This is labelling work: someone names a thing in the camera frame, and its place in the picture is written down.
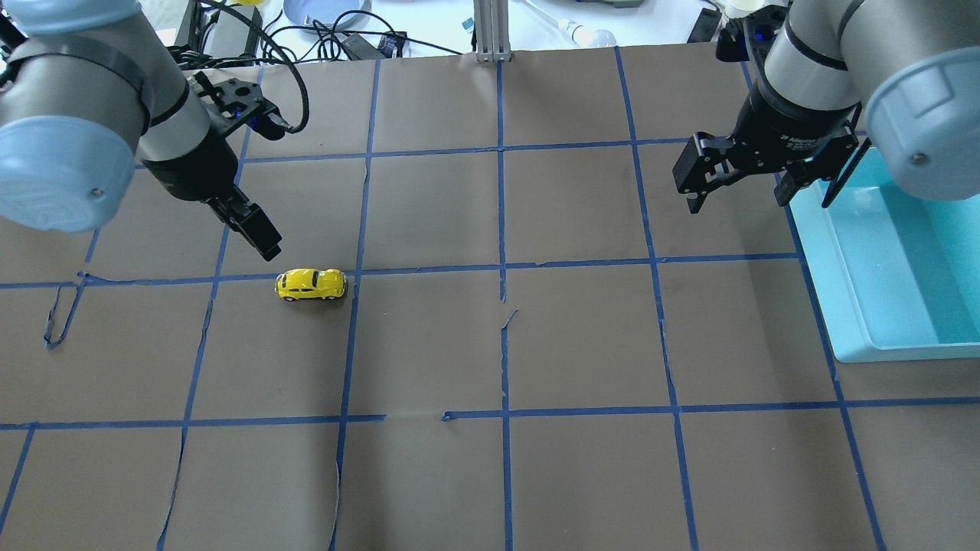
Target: blue bowl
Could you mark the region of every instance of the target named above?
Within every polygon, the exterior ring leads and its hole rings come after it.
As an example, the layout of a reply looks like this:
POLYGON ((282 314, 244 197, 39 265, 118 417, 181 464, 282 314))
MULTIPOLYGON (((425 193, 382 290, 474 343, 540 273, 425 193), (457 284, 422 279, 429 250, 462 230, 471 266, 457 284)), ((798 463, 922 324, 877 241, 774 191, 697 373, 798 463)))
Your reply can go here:
MULTIPOLYGON (((363 10, 367 0, 284 0, 282 13, 293 25, 310 25, 318 20, 324 25, 331 26, 337 17, 348 10, 363 10)), ((353 28, 362 22, 364 14, 351 14, 337 25, 337 30, 353 28)))

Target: black cable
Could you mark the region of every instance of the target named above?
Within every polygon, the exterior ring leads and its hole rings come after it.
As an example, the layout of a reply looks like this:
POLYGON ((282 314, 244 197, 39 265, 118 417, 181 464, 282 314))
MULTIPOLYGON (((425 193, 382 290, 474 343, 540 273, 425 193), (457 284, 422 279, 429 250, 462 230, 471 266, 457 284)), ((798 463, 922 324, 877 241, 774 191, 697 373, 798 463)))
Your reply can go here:
MULTIPOLYGON (((287 25, 287 26, 281 26, 280 28, 277 28, 269 36, 275 38, 275 36, 278 33, 283 32, 285 30, 290 30, 290 29, 293 29, 293 28, 298 28, 298 29, 302 29, 302 30, 317 30, 313 25, 287 25)), ((382 32, 382 31, 378 31, 378 30, 343 30, 341 32, 350 32, 350 33, 357 33, 357 34, 390 35, 390 32, 388 32, 388 31, 382 32)), ((443 47, 443 46, 439 46, 438 44, 433 44, 431 42, 426 42, 424 40, 418 40, 417 38, 409 38, 409 37, 402 37, 402 36, 398 36, 398 37, 404 38, 408 42, 413 42, 415 44, 421 44, 423 46, 428 46, 430 48, 435 48, 437 50, 442 50, 443 52, 447 52, 447 53, 450 53, 450 54, 456 54, 458 56, 462 56, 463 55, 463 52, 458 52, 456 50, 453 50, 453 49, 450 49, 450 48, 446 48, 446 47, 443 47)), ((266 57, 268 57, 268 52, 267 51, 263 51, 263 54, 266 54, 266 57)))
POLYGON ((855 107, 855 111, 851 114, 851 129, 858 128, 858 119, 860 119, 860 110, 861 110, 861 104, 860 102, 858 102, 857 107, 855 107))
POLYGON ((823 202, 820 203, 820 207, 826 209, 834 202, 834 199, 841 193, 844 189, 844 185, 848 183, 851 179, 851 175, 854 173, 855 169, 858 167, 860 160, 864 158, 864 154, 867 150, 871 148, 871 138, 865 137, 864 141, 861 143, 860 147, 857 149, 854 157, 848 162, 848 165, 844 167, 844 172, 835 180, 831 181, 830 187, 827 189, 827 194, 823 197, 823 202))
POLYGON ((275 19, 273 19, 272 21, 268 22, 266 24, 266 26, 262 27, 262 30, 264 30, 265 32, 269 32, 269 29, 272 28, 273 25, 275 25, 275 22, 277 22, 280 19, 282 19, 282 14, 283 13, 284 12, 282 10, 279 10, 279 15, 275 16, 275 19))
MULTIPOLYGON (((357 33, 357 34, 385 34, 385 35, 389 35, 389 36, 391 35, 388 32, 380 32, 380 31, 377 31, 377 30, 345 30, 344 32, 352 32, 352 33, 357 33)), ((414 42, 415 44, 421 44, 423 46, 428 46, 430 48, 435 48, 437 50, 442 50, 442 51, 448 52, 450 54, 456 54, 458 56, 462 56, 463 55, 463 52, 457 52, 456 50, 452 50, 450 48, 445 48, 443 46, 439 46, 438 44, 433 44, 431 42, 426 42, 424 40, 418 40, 418 39, 415 39, 415 38, 408 38, 407 36, 400 36, 400 35, 395 36, 395 37, 396 38, 404 39, 404 40, 406 40, 408 42, 414 42)))
POLYGON ((223 12, 231 15, 238 21, 247 25, 249 28, 254 30, 259 35, 260 38, 262 38, 266 43, 268 43, 272 47, 272 49, 275 50, 275 53, 279 55, 279 57, 282 58, 282 61, 285 63, 286 68, 293 75, 293 78, 296 79, 296 85, 299 86, 300 88, 300 102, 303 105, 303 116, 300 118, 299 124, 295 126, 290 126, 289 128, 286 129, 286 131, 291 134, 295 134, 297 132, 302 131, 303 128, 305 128, 307 123, 310 121, 310 93, 307 90, 306 83, 303 82, 303 77, 300 75, 299 70, 296 69, 296 65, 289 59, 289 57, 286 55, 286 52, 282 49, 281 46, 276 44, 271 39, 269 34, 266 33, 266 31, 262 29, 260 25, 256 25, 242 14, 239 14, 238 12, 232 10, 231 8, 225 6, 220 2, 216 2, 215 0, 199 0, 199 1, 209 6, 212 6, 214 8, 217 8, 219 10, 222 10, 223 12))
POLYGON ((392 32, 392 34, 395 33, 395 27, 394 26, 391 26, 390 23, 386 22, 378 14, 373 14, 373 13, 367 11, 367 10, 347 10, 346 12, 344 12, 344 13, 340 14, 339 16, 337 16, 337 19, 333 20, 333 29, 334 30, 337 29, 337 26, 340 25, 340 20, 344 19, 345 16, 353 15, 353 14, 364 14, 366 16, 371 16, 371 17, 377 19, 378 21, 382 22, 385 26, 387 26, 388 27, 388 30, 390 30, 392 32))

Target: table surface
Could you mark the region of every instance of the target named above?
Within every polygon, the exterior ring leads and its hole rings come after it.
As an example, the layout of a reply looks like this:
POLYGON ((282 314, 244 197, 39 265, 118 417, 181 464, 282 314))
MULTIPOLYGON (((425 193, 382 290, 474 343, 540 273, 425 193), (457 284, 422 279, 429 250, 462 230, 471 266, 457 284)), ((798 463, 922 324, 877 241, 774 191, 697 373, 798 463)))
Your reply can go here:
POLYGON ((676 193, 711 44, 301 67, 309 128, 231 139, 273 262, 145 170, 0 220, 4 551, 331 549, 338 479, 344 551, 976 548, 977 361, 835 362, 773 178, 676 193))
MULTIPOLYGON (((771 0, 771 3, 784 0, 771 0)), ((637 8, 614 8, 600 3, 572 0, 536 0, 539 7, 556 19, 570 19, 591 28, 604 28, 615 35, 620 46, 673 44, 687 41, 694 21, 702 8, 711 8, 705 0, 646 0, 637 8)), ((176 27, 183 13, 183 0, 146 0, 144 11, 156 28, 176 27)), ((282 0, 267 0, 260 5, 263 20, 272 21, 282 7, 282 0)), ((470 0, 372 0, 368 8, 383 17, 409 37, 432 42, 461 52, 470 50, 471 35, 463 21, 473 16, 470 0)), ((548 20, 543 19, 521 0, 509 3, 511 46, 513 50, 573 49, 548 20)), ((282 18, 272 29, 289 22, 282 18)), ((386 30, 378 21, 365 19, 363 30, 386 30)), ((284 31, 276 37, 282 45, 306 51, 312 36, 299 30, 284 31)), ((415 45, 412 57, 445 55, 444 52, 415 45)))

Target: metal post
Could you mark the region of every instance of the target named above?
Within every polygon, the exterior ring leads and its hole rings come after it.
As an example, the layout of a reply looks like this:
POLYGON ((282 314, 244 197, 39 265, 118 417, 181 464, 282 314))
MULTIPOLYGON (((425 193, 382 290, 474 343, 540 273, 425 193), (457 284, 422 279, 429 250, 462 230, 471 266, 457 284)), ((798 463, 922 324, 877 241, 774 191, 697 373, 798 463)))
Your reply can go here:
POLYGON ((476 61, 480 63, 511 60, 507 2, 508 0, 473 0, 476 61))

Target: black bracket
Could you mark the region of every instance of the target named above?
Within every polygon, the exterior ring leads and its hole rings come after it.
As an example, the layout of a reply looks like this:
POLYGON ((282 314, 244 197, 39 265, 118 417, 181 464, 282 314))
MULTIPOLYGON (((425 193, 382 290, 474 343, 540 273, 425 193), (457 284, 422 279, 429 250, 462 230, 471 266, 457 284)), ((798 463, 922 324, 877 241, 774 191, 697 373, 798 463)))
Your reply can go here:
POLYGON ((205 105, 209 107, 212 127, 221 137, 228 137, 242 125, 248 125, 268 140, 281 139, 286 134, 289 124, 255 82, 230 78, 212 84, 207 75, 198 72, 194 74, 194 83, 198 97, 208 97, 213 102, 205 105))
POLYGON ((809 187, 818 179, 823 179, 830 182, 827 195, 829 200, 824 200, 823 208, 829 207, 830 202, 837 196, 837 193, 834 193, 833 196, 829 195, 830 190, 838 187, 838 175, 857 146, 858 137, 855 136, 854 130, 848 123, 842 126, 834 134, 834 137, 827 142, 827 145, 812 159, 796 163, 788 161, 786 174, 779 179, 779 183, 773 190, 773 194, 776 196, 776 204, 780 207, 789 205, 797 191, 809 187))

